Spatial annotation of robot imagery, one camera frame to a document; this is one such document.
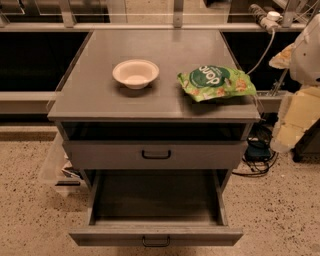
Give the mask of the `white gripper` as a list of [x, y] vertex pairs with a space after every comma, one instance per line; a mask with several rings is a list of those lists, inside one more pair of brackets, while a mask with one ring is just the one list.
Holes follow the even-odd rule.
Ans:
[[[320, 14], [296, 38], [269, 61], [276, 69], [288, 69], [290, 76], [303, 85], [320, 85]], [[320, 89], [303, 87], [287, 93], [280, 104], [278, 121], [272, 131], [271, 149], [285, 153], [320, 119]]]

